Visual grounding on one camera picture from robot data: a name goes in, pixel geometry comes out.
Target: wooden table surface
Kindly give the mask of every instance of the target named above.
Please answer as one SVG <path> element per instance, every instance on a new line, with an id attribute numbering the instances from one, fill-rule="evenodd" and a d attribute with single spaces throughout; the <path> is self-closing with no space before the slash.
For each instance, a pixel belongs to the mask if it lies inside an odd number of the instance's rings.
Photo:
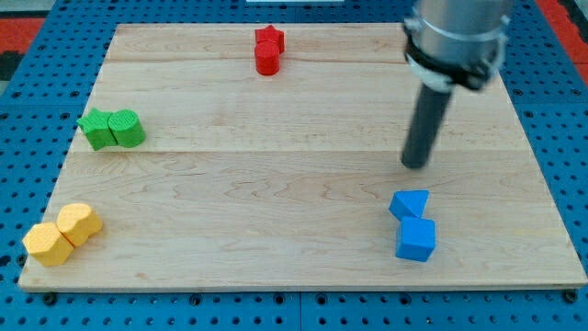
<path id="1" fill-rule="evenodd" d="M 500 79 L 454 96 L 430 165 L 400 151 L 419 81 L 397 24 L 121 25 L 86 112 L 132 108 L 147 140 L 76 133 L 43 221 L 92 205 L 104 230 L 26 291 L 456 291 L 587 282 Z M 431 191 L 427 263 L 398 259 L 394 191 Z"/>

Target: yellow hexagonal block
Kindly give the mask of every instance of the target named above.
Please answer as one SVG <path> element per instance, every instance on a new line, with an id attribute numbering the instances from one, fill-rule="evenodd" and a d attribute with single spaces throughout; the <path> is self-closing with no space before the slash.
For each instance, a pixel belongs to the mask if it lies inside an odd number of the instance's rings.
<path id="1" fill-rule="evenodd" d="M 83 245 L 88 237 L 102 230 L 102 221 L 92 207 L 84 203 L 64 206 L 57 215 L 57 228 L 74 246 Z"/>
<path id="2" fill-rule="evenodd" d="M 59 232 L 55 223 L 35 224 L 22 240 L 30 257 L 45 267 L 59 266 L 74 251 L 74 246 Z"/>

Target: metal cylinder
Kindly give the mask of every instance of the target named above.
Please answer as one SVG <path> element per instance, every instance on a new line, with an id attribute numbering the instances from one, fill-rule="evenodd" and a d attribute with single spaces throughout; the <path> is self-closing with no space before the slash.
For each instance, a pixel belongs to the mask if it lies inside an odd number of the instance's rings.
<path id="1" fill-rule="evenodd" d="M 420 0 L 414 44 L 439 62 L 479 65 L 500 48 L 513 0 Z"/>
<path id="2" fill-rule="evenodd" d="M 404 166 L 419 169 L 426 165 L 451 94 L 452 91 L 437 92 L 425 84 L 421 85 L 411 128 L 402 151 L 401 161 Z"/>

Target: wooden board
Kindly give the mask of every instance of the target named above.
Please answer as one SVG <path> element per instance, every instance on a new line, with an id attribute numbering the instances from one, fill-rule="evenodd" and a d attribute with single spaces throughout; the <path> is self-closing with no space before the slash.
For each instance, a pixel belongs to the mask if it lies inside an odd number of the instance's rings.
<path id="1" fill-rule="evenodd" d="M 43 221 L 84 201 L 105 229 L 27 291 L 453 291 L 587 282 L 500 79 L 459 89 L 424 171 L 399 153 L 419 81 L 394 24 L 121 25 L 86 111 L 135 109 L 146 142 L 76 133 Z M 394 257 L 399 189 L 427 188 L 429 262 Z"/>

